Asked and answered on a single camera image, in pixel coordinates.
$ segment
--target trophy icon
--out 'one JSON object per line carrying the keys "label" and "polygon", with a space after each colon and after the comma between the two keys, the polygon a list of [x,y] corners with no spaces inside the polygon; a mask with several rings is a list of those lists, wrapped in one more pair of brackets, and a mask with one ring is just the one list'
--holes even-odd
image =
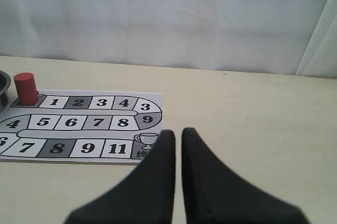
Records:
{"label": "trophy icon", "polygon": [[136,141],[145,144],[145,146],[142,147],[142,149],[149,150],[151,149],[152,145],[156,142],[157,137],[158,137],[157,133],[141,133],[139,135],[135,135],[133,138]]}

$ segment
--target white curtain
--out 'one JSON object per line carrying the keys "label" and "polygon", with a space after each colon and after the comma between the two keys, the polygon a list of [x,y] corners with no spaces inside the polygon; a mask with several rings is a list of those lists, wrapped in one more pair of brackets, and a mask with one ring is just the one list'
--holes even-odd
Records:
{"label": "white curtain", "polygon": [[336,77],[325,2],[0,0],[0,54]]}

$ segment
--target table surface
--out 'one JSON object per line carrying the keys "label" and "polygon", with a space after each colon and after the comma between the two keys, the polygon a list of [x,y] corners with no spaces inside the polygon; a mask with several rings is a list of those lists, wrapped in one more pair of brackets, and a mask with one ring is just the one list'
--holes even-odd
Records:
{"label": "table surface", "polygon": [[[0,56],[38,89],[163,93],[164,128],[177,139],[173,223],[185,223],[180,137],[195,127],[218,157],[263,190],[335,223],[337,79]],[[8,90],[16,98],[14,84]],[[0,162],[1,223],[62,223],[134,166]]]}

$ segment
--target red cylinder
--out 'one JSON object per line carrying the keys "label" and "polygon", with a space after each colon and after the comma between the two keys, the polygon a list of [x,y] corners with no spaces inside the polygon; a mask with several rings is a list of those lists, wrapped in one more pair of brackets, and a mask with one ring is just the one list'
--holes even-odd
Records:
{"label": "red cylinder", "polygon": [[38,100],[34,74],[20,73],[14,76],[16,92],[21,105],[33,105]]}

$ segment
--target game board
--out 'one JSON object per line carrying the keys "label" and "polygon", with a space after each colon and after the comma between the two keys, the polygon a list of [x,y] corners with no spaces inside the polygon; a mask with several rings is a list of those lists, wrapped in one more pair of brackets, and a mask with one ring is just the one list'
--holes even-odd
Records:
{"label": "game board", "polygon": [[0,159],[139,162],[162,129],[162,95],[40,90],[0,115]]}

